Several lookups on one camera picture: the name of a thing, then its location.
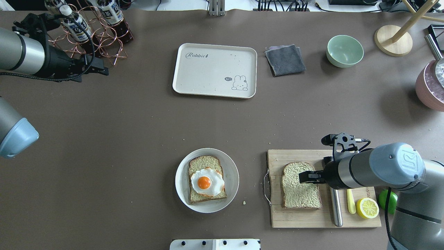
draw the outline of ur logo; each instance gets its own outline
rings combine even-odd
[[[418,155],[408,151],[403,151],[403,153],[402,166],[412,170],[418,170]]]

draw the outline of bottle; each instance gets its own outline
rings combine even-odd
[[[62,5],[66,5],[65,0],[45,0],[45,7],[52,15],[60,15]]]
[[[126,44],[134,39],[128,23],[123,18],[122,11],[115,0],[98,0],[97,5],[106,22],[115,30],[114,35],[122,43]]]
[[[88,23],[86,23],[82,15],[73,12],[71,7],[68,5],[61,6],[59,10],[60,13],[66,16],[66,18],[63,18],[62,25],[66,27],[74,40],[81,42],[80,46],[85,50],[85,52],[89,55],[92,54],[92,48],[90,42],[88,41],[88,37],[79,27],[77,27],[75,23],[71,22],[70,19],[74,19],[76,23],[80,24],[80,26],[82,26],[82,28],[88,33],[94,43],[95,51],[97,51],[96,46],[97,44],[100,44],[100,42],[95,36],[92,35],[91,28],[89,27]],[[98,51],[95,53],[95,57],[101,57]]]

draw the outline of toast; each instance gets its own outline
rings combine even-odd
[[[299,183],[299,173],[309,170],[314,171],[314,167],[301,161],[291,162],[284,166],[282,175],[284,208],[322,208],[318,186],[312,183]]]
[[[214,169],[214,170],[220,172],[220,174],[223,177],[223,169],[222,169],[219,159],[217,159],[214,156],[210,156],[210,155],[202,155],[202,156],[196,157],[193,160],[191,160],[188,163],[188,166],[189,166],[188,182],[190,184],[190,204],[193,204],[196,202],[206,202],[206,201],[210,201],[210,200],[220,200],[220,199],[225,199],[227,197],[225,187],[223,188],[222,192],[219,193],[218,195],[209,197],[209,196],[204,196],[204,195],[198,194],[193,189],[193,186],[191,184],[191,176],[196,171],[199,171],[199,170],[204,169],[206,167],[209,167],[211,169]]]

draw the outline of brown table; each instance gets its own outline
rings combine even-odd
[[[9,29],[26,14],[2,12],[0,25]],[[373,34],[401,26],[407,13],[125,15],[135,40],[110,76],[88,75],[83,83],[0,78],[0,94],[40,133],[15,159],[0,159],[0,249],[168,249],[178,238],[260,238],[267,250],[381,250],[384,227],[271,228],[262,191],[266,151],[329,149],[322,136],[348,132],[372,146],[403,141],[424,158],[444,160],[444,114],[425,107],[414,90],[433,59],[423,39],[429,21],[413,26],[412,51],[396,58],[375,46]],[[338,34],[362,43],[362,62],[339,69],[327,61],[327,42]],[[178,47],[187,42],[254,48],[256,95],[174,92]],[[307,70],[273,77],[264,51],[293,43]],[[214,214],[185,207],[174,187],[179,162],[204,147],[231,156],[240,175],[235,199]]]

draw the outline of dish towel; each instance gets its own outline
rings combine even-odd
[[[302,61],[301,48],[294,44],[271,46],[265,51],[265,56],[276,77],[306,70]]]

